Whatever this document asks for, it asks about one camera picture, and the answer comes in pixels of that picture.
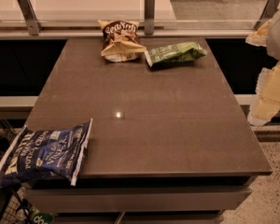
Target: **blue chip bag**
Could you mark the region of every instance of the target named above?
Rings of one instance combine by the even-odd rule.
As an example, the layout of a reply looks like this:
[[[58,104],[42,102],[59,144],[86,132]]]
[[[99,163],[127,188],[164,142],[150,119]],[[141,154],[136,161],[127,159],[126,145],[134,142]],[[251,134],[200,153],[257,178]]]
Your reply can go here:
[[[92,120],[72,129],[55,131],[32,132],[25,127],[10,146],[15,152],[0,180],[0,189],[54,175],[67,178],[74,186],[91,123]]]

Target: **brown chip bag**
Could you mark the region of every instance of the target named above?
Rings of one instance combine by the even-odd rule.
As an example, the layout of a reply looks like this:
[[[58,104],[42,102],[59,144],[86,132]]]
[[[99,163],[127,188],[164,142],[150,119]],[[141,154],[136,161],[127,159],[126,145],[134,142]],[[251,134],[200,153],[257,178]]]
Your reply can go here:
[[[137,21],[98,21],[105,42],[101,55],[111,62],[134,60],[147,50],[139,44]]]

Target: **brown tabletop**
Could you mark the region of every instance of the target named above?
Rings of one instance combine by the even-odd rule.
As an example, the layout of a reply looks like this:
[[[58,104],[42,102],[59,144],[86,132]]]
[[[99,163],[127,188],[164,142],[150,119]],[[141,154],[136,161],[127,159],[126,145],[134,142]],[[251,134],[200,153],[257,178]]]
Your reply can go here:
[[[70,128],[93,118],[82,177],[269,174],[272,168],[206,41],[141,39],[149,49],[184,41],[198,42],[208,54],[151,69],[144,55],[127,63],[105,60],[100,37],[69,39],[28,128]]]

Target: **chip bag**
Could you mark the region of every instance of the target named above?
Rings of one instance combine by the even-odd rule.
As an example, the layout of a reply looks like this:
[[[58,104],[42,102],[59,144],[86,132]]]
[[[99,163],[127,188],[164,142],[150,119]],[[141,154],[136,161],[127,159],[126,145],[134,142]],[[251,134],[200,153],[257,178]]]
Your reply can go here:
[[[98,21],[105,42],[101,55],[111,62],[126,62],[138,58],[147,50],[140,45],[137,21]]]
[[[66,178],[74,186],[87,148],[92,120],[68,130],[32,132],[24,127],[0,161],[0,172],[11,152],[13,156],[0,189],[54,175]]]

